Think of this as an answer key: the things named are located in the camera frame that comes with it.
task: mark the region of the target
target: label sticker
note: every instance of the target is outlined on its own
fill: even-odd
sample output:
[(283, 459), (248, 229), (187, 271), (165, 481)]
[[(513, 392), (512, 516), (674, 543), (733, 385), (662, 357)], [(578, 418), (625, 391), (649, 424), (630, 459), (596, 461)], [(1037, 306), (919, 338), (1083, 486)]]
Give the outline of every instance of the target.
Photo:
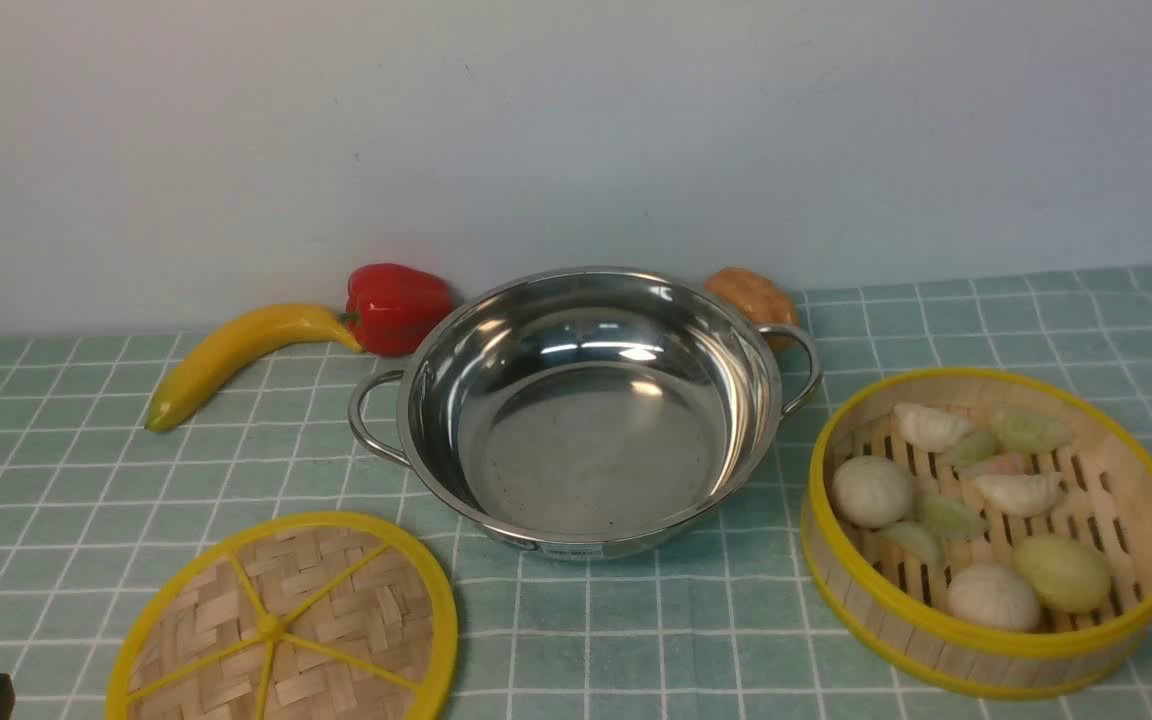
[(554, 560), (604, 560), (601, 544), (540, 543), (540, 552)]

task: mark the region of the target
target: bamboo steamer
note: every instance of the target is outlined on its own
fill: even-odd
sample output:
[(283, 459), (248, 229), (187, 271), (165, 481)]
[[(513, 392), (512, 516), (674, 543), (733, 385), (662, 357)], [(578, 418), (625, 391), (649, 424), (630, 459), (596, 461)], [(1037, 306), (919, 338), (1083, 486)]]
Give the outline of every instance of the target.
[[(905, 442), (890, 416), (918, 402), (988, 426), (1002, 407), (1025, 407), (1063, 420), (1074, 442), (1030, 456), (1028, 471), (1064, 476), (1064, 501), (1044, 518), (1018, 520), (984, 506), (937, 456)], [(924, 493), (980, 511), (983, 538), (947, 543), (946, 568), (878, 541), (833, 511), (828, 478), (846, 460), (879, 455), (909, 465)], [(874, 652), (902, 670), (950, 691), (1024, 700), (1068, 694), (1105, 679), (1132, 653), (1152, 620), (1152, 458), (1107, 415), (1047, 384), (983, 369), (933, 369), (873, 384), (838, 409), (814, 444), (803, 507), (808, 568), (824, 601)], [(1111, 562), (1111, 597), (1084, 615), (1044, 612), (1039, 632), (1001, 632), (946, 612), (954, 574), (973, 562), (1009, 564), (1029, 536), (1059, 535), (1091, 544)]]
[(456, 662), (438, 561), (402, 529), (310, 511), (244, 530), (164, 585), (109, 676), (109, 720), (430, 720)]

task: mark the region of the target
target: yellow rim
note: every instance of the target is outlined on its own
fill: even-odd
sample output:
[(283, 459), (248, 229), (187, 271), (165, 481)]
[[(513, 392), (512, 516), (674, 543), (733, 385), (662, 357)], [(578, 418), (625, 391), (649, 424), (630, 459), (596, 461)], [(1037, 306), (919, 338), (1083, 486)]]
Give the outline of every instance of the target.
[[(806, 515), (810, 510), (808, 507), (803, 507), (803, 520), (801, 523), (806, 524)], [(910, 660), (908, 655), (901, 655), (901, 653), (892, 650), (890, 646), (884, 644), (878, 635), (872, 634), (866, 626), (862, 626), (859, 621), (856, 621), (851, 616), (850, 612), (847, 612), (842, 602), (833, 594), (833, 591), (824, 583), (824, 578), (820, 577), (820, 570), (817, 568), (814, 560), (812, 559), (812, 553), (808, 551), (808, 545), (811, 541), (808, 539), (806, 535), (803, 535), (803, 555), (808, 561), (808, 570), (812, 573), (812, 582), (820, 592), (820, 597), (824, 598), (824, 602), (829, 606), (829, 611), (838, 615), (838, 620), (846, 626), (849, 632), (856, 635), (861, 642), (865, 643), (869, 650), (877, 652), (884, 660), (900, 667), (901, 670), (905, 670), (910, 675), (915, 675), (916, 679), (926, 680), (933, 685), (940, 685), (947, 689), (947, 691), (953, 691), (956, 694), (970, 694), (975, 697), (991, 698), (992, 700), (1041, 700), (1047, 697), (1061, 696), (1061, 694), (1070, 694), (1076, 691), (1076, 689), (1085, 688), (1093, 683), (1101, 682), (1101, 680), (1107, 679), (1109, 675), (1114, 674), (1119, 666), (1123, 662), (1121, 660), (1115, 662), (1111, 667), (1107, 667), (1100, 673), (1087, 675), (1084, 679), (1074, 680), (1071, 683), (1062, 683), (1060, 685), (1047, 685), (1043, 688), (1005, 688), (998, 685), (983, 685), (980, 683), (970, 682), (970, 680), (955, 679), (954, 675), (946, 675), (940, 670), (932, 669), (925, 665), (919, 665), (918, 662)], [(1127, 655), (1130, 655), (1135, 651), (1129, 650), (1123, 653), (1123, 660)]]
[[(1000, 370), (986, 370), (982, 367), (938, 367), (931, 370), (916, 370), (912, 373), (903, 373), (901, 376), (884, 379), (884, 381), (874, 382), (872, 386), (856, 393), (850, 400), (840, 407), (833, 416), (831, 416), (828, 423), (824, 425), (824, 430), (820, 430), (820, 435), (817, 438), (817, 444), (814, 444), (814, 450), (812, 454), (812, 470), (810, 470), (809, 486), (808, 486), (808, 506), (812, 509), (814, 520), (823, 532), (824, 538), (829, 544), (829, 546), (835, 551), (838, 561), (842, 562), (847, 573), (851, 575), (854, 582), (859, 583), (862, 588), (865, 588), (873, 597), (881, 602), (887, 609), (895, 611), (910, 624), (916, 626), (927, 632), (940, 635), (940, 637), (946, 638), (947, 642), (955, 644), (961, 644), (961, 646), (971, 647), (973, 650), (982, 650), (993, 653), (1002, 653), (1002, 655), (1021, 655), (1021, 657), (1066, 657), (1066, 655), (1079, 655), (1081, 653), (1098, 650), (1105, 647), (1106, 644), (1128, 637), (1132, 632), (1144, 628), (1152, 619), (1152, 591), (1149, 596), (1144, 598), (1135, 609), (1127, 612), (1121, 617), (1115, 617), (1108, 623), (1102, 626), (1094, 626), (1094, 628), (1087, 628), (1082, 630), (1074, 630), (1074, 632), (1061, 632), (1061, 634), (1029, 634), (1029, 632), (1002, 632), (1002, 630), (993, 630), (988, 628), (982, 628), (982, 626), (972, 626), (964, 623), (963, 620), (952, 617), (941, 611), (934, 611), (932, 607), (923, 605), (923, 602), (915, 601), (911, 597), (901, 591), (896, 585), (887, 582), (882, 575), (878, 574), (878, 570), (870, 568), (869, 563), (865, 562), (861, 553), (851, 545), (851, 541), (847, 539), (844, 532), (842, 532), (841, 525), (838, 524), (838, 520), (833, 516), (833, 509), (829, 506), (829, 499), (824, 487), (824, 456), (826, 456), (826, 448), (829, 445), (829, 437), (833, 434), (833, 430), (838, 424), (847, 416), (852, 407), (856, 407), (864, 401), (865, 397), (874, 395), (874, 393), (886, 389), (895, 384), (910, 382), (915, 379), (923, 378), (942, 378), (942, 377), (978, 377), (995, 379), (995, 381), (1015, 382), (1020, 386), (1025, 386), (1030, 389), (1036, 389), (1038, 392), (1047, 393), (1053, 397), (1059, 397), (1059, 400), (1068, 402), (1069, 406), (1078, 407), (1084, 414), (1091, 415), (1093, 419), (1098, 423), (1105, 425), (1114, 433), (1121, 441), (1126, 444), (1132, 450), (1137, 460), (1146, 469), (1149, 478), (1152, 479), (1152, 457), (1149, 453), (1144, 450), (1139, 442), (1135, 441), (1126, 430), (1119, 426), (1119, 424), (1112, 419), (1108, 415), (1102, 414), (1102, 411), (1097, 410), (1096, 407), (1090, 406), (1087, 402), (1082, 400), (1082, 397), (1075, 397), (1070, 393), (1064, 392), (1060, 388), (1052, 387), (1049, 384), (1036, 381), (1033, 378), (1026, 378), (1023, 376), (1016, 376), (1013, 373), (1000, 372)], [(841, 612), (842, 616), (847, 619), (844, 612)], [(861, 634), (859, 630), (852, 630), (852, 632)], [(884, 657), (887, 657), (886, 652), (882, 652)], [(952, 680), (952, 682), (960, 683), (958, 680)]]
[[(251, 579), (247, 577), (247, 574), (242, 570), (242, 566), (238, 564), (238, 548), (274, 533), (287, 532), (287, 530), (296, 528), (319, 525), (358, 530), (358, 532), (370, 533), (380, 538), (384, 544), (367, 552), (362, 560), (349, 566), (348, 569), (340, 573), (335, 578), (329, 579), (323, 588), (317, 589), (297, 609), (289, 612), (289, 614), (282, 617), (271, 615), (262, 606), (260, 597), (257, 596), (256, 589), (252, 588)], [(357, 659), (357, 657), (348, 655), (333, 647), (325, 647), (323, 644), (306, 641), (305, 638), (297, 637), (297, 635), (285, 631), (285, 627), (303, 614), (303, 612), (308, 611), (308, 607), (321, 600), (336, 584), (343, 582), (349, 575), (357, 573), (362, 566), (386, 550), (396, 551), (408, 562), (411, 562), (412, 568), (420, 575), (420, 582), (425, 584), (430, 601), (433, 604), (434, 638), (431, 641), (433, 643), (433, 652), (430, 653), (429, 668), (425, 669), (425, 676), (420, 680), (420, 683), (414, 683), (411, 680), (403, 679), (403, 676), (391, 673), (382, 667)], [(156, 621), (168, 609), (168, 606), (179, 596), (180, 589), (185, 583), (202, 570), (210, 568), (223, 559), (228, 559), (230, 564), (233, 564), (234, 573), (238, 577), (238, 583), (241, 583), (243, 592), (247, 593), (248, 600), (256, 608), (260, 634), (212, 653), (212, 655), (202, 657), (184, 667), (179, 667), (177, 670), (164, 675), (162, 679), (146, 684), (146, 687), (138, 689), (136, 692), (126, 692), (128, 683), (131, 682), (132, 665), (136, 662), (136, 655), (141, 652), (141, 646), (145, 643), (147, 634), (154, 628)], [(109, 720), (124, 720), (128, 717), (129, 703), (137, 700), (137, 698), (145, 697), (147, 694), (157, 691), (157, 689), (179, 682), (179, 680), (185, 679), (185, 676), (191, 675), (202, 666), (211, 665), (223, 659), (223, 657), (233, 655), (233, 653), (247, 650), (255, 646), (255, 644), (264, 643), (265, 660), (262, 666), (260, 688), (257, 691), (255, 719), (260, 720), (265, 714), (265, 698), (270, 694), (270, 672), (271, 667), (273, 667), (274, 650), (279, 642), (289, 642), (320, 653), (320, 655), (332, 657), (332, 659), (340, 662), (356, 666), (358, 669), (379, 676), (379, 679), (385, 679), (391, 683), (407, 688), (408, 691), (412, 692), (414, 697), (412, 705), (407, 711), (407, 720), (433, 720), (434, 717), (438, 717), (439, 711), (442, 710), (444, 703), (447, 702), (447, 694), (452, 688), (452, 672), (456, 667), (457, 637), (456, 602), (452, 598), (452, 584), (447, 582), (444, 568), (439, 566), (433, 553), (430, 553), (424, 544), (417, 541), (416, 538), (412, 538), (402, 528), (387, 523), (384, 520), (372, 518), (370, 515), (359, 515), (356, 511), (306, 511), (303, 515), (288, 516), (288, 518), (271, 520), (270, 523), (249, 528), (236, 536), (217, 543), (210, 551), (189, 561), (189, 564), (184, 566), (174, 578), (162, 585), (162, 589), (154, 596), (154, 600), (151, 600), (141, 613), (141, 617), (137, 617), (136, 624), (132, 624), (132, 629), (129, 630), (127, 638), (123, 641), (122, 651), (118, 653), (114, 670), (109, 675), (109, 691), (105, 698), (105, 715)]]

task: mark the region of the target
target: pot handle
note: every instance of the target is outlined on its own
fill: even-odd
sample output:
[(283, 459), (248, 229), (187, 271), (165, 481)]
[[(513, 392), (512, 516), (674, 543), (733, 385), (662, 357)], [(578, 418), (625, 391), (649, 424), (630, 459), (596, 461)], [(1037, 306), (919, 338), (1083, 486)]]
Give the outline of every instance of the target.
[(353, 430), (353, 437), (358, 438), (358, 442), (366, 445), (371, 452), (389, 462), (397, 462), (403, 468), (411, 468), (411, 461), (407, 460), (407, 455), (403, 455), (402, 450), (380, 442), (380, 438), (371, 434), (371, 430), (362, 423), (362, 401), (364, 401), (367, 393), (376, 386), (380, 386), (380, 384), (395, 382), (402, 379), (402, 370), (385, 370), (384, 373), (376, 373), (365, 379), (365, 381), (358, 382), (358, 387), (353, 388), (353, 395), (349, 396), (347, 412), (349, 416), (349, 429)]
[(785, 419), (790, 414), (799, 410), (799, 407), (803, 407), (808, 399), (812, 397), (814, 388), (819, 386), (820, 378), (823, 378), (820, 354), (814, 348), (812, 336), (802, 328), (794, 327), (794, 325), (759, 325), (758, 333), (764, 334), (764, 336), (794, 338), (794, 341), (799, 343), (803, 350), (808, 353), (808, 382), (804, 384), (803, 389), (799, 389), (797, 395), (781, 407), (781, 419)]

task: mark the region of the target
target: teal grid pattern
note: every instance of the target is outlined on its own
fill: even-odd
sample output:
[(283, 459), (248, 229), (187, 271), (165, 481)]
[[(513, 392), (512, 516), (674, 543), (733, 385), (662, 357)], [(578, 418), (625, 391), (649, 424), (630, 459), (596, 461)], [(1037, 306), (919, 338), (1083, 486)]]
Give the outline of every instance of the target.
[[(257, 361), (173, 433), (147, 394), (198, 333), (0, 342), (0, 670), (15, 717), (103, 717), (120, 638), (165, 579), (278, 515), (370, 511), (453, 577), (457, 720), (1152, 720), (1152, 630), (1123, 670), (1054, 702), (976, 702), (892, 669), (823, 606), (797, 514), (828, 414), (901, 370), (980, 365), (1071, 389), (1152, 450), (1152, 266), (797, 293), (827, 363), (749, 486), (658, 552), (554, 564), (477, 533), (353, 440), (378, 366), (324, 344)], [(803, 382), (783, 357), (787, 387)], [(394, 388), (365, 416), (394, 437)]]

